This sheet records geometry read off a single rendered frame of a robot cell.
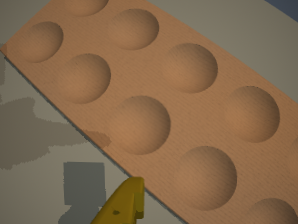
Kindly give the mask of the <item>tan wooden tray with round pockets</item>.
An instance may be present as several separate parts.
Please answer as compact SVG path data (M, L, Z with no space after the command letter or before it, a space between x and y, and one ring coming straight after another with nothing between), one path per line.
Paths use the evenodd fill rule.
M298 103L147 0L51 0L0 51L187 224L298 224Z

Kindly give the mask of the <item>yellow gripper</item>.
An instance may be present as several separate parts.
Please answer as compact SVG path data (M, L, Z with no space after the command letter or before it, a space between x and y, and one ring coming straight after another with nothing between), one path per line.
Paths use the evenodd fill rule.
M110 196L90 224L136 224L144 218L144 179L126 179Z

